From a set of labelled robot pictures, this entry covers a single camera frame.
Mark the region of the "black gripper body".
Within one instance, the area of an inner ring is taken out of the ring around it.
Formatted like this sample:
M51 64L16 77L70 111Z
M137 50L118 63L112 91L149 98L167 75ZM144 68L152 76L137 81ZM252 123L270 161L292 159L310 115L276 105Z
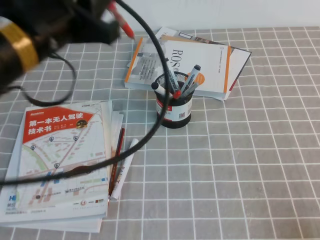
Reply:
M102 15L111 0L51 0L49 9L56 20L52 39L58 45L103 43L110 45L120 36L117 20L105 22Z

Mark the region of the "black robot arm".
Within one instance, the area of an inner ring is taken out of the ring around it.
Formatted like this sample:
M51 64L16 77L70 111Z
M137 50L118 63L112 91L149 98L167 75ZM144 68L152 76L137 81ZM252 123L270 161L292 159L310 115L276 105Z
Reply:
M0 2L0 92L50 54L71 43L111 44L117 20L102 15L109 0L2 0Z

